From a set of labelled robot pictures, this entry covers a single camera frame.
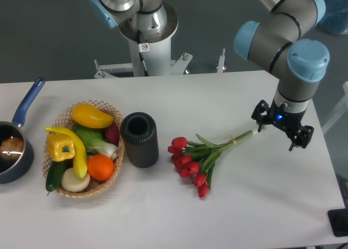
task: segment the blue saucepan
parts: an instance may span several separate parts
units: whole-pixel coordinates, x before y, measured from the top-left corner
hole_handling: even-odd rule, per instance
[[[0,121],[0,184],[19,179],[33,163],[34,150],[21,127],[29,106],[44,84],[43,78],[35,81],[18,106],[12,122]]]

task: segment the blue joint cap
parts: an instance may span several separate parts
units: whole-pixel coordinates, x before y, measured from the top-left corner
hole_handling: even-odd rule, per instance
[[[295,42],[288,51],[287,61],[292,73],[304,82],[320,81],[326,72],[330,53],[318,41],[302,39]]]
[[[248,21],[244,23],[234,38],[234,50],[246,60],[249,59],[251,42],[259,24],[260,23],[255,21]]]
[[[99,0],[89,0],[89,2],[92,6],[93,12],[106,27],[112,29],[117,26],[117,22],[112,18],[110,13],[104,8]]]
[[[315,25],[323,18],[325,12],[326,12],[326,4],[324,0],[313,0],[316,5],[316,23]]]

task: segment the orange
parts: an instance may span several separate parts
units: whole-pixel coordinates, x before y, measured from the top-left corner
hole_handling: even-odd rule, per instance
[[[107,155],[94,155],[88,161],[88,173],[96,180],[108,180],[114,171],[114,162]]]

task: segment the tulip bouquet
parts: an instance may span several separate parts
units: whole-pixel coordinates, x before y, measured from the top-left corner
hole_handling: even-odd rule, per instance
[[[249,130],[242,135],[232,138],[222,144],[214,144],[196,134],[202,143],[188,141],[180,136],[172,140],[168,152],[172,153],[171,160],[181,177],[194,177],[198,196],[205,197],[212,187],[213,169],[221,154],[235,145],[238,141],[253,135],[257,130]]]

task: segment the yellow bell pepper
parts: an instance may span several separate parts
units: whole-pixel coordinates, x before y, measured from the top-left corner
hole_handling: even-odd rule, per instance
[[[46,147],[49,156],[55,162],[61,162],[75,156],[71,137],[63,133],[48,134]]]
[[[75,156],[72,159],[72,166],[76,177],[83,178],[87,173],[87,154],[81,139],[73,131],[65,127],[45,127],[45,131],[63,133],[71,137],[75,147]]]
[[[71,111],[72,118],[88,128],[107,128],[114,118],[91,104],[79,104]]]

